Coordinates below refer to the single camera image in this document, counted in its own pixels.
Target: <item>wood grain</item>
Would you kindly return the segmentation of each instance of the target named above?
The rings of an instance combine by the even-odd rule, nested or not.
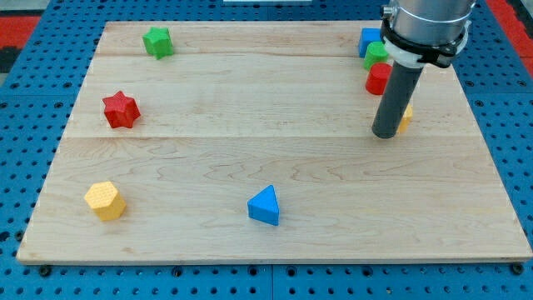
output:
[[[139,38],[170,28],[177,55]],[[26,264],[462,263],[532,252],[453,69],[427,67],[405,134],[370,126],[362,27],[378,22],[111,22],[17,257]],[[118,89],[142,117],[111,129]],[[100,222],[82,197],[127,202]],[[247,218],[274,184],[280,226]]]

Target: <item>plastic block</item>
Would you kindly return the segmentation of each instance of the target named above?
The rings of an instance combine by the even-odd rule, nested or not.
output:
[[[119,218],[126,208],[126,202],[111,182],[94,183],[85,201],[102,221]]]
[[[168,28],[151,27],[150,31],[142,36],[142,40],[147,53],[156,59],[174,54]]]
[[[403,117],[401,118],[400,126],[398,127],[397,132],[398,133],[404,133],[407,131],[407,127],[409,127],[409,123],[411,122],[413,118],[413,107],[410,104],[407,104],[406,112],[403,113]]]
[[[359,37],[359,57],[366,55],[366,48],[372,42],[381,42],[380,28],[363,28]]]
[[[364,67],[368,71],[374,63],[386,63],[389,53],[385,50],[383,42],[371,42],[366,48]]]
[[[132,97],[126,97],[122,91],[103,99],[106,108],[104,114],[111,128],[132,128],[133,121],[141,116],[139,108]]]
[[[389,80],[391,72],[391,65],[384,62],[375,63],[368,73],[365,85],[366,90],[374,95],[383,95],[386,82]]]
[[[248,201],[248,217],[274,226],[279,224],[280,209],[272,185]]]

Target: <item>yellow block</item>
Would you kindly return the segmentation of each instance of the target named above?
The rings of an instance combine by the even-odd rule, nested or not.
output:
[[[400,126],[398,127],[397,132],[398,133],[404,133],[407,131],[407,127],[409,127],[409,123],[411,122],[411,119],[413,118],[413,107],[410,104],[407,104],[406,112],[403,113],[403,117],[401,118]]]
[[[94,183],[85,201],[102,221],[119,218],[126,208],[126,202],[111,182]]]

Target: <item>black cylinder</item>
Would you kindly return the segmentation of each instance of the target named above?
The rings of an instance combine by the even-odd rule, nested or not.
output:
[[[400,126],[401,118],[411,100],[422,68],[409,68],[394,62],[391,76],[377,109],[372,131],[379,138],[392,138]]]

